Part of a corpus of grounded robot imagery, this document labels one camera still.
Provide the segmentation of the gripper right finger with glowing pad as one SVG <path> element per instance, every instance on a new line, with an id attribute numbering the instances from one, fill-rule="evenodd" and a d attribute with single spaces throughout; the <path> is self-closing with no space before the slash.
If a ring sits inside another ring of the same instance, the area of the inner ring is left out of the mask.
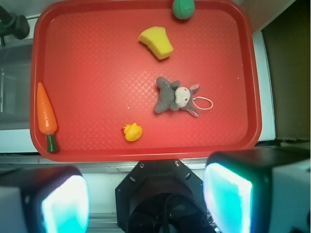
<path id="1" fill-rule="evenodd" d="M 203 174 L 206 207 L 223 233 L 308 233 L 310 170 L 308 149 L 215 152 Z"/>

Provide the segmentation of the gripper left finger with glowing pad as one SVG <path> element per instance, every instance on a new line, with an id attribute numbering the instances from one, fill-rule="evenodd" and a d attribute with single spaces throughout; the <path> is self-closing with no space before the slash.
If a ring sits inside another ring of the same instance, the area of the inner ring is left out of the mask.
<path id="1" fill-rule="evenodd" d="M 85 233 L 86 179 L 74 166 L 15 169 L 0 175 L 2 233 Z"/>

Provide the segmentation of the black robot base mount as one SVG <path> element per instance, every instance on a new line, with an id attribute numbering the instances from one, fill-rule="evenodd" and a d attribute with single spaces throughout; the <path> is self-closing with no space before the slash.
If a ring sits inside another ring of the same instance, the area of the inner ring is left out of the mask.
<path id="1" fill-rule="evenodd" d="M 140 161 L 115 189 L 126 233 L 213 233 L 203 181 L 180 160 Z"/>

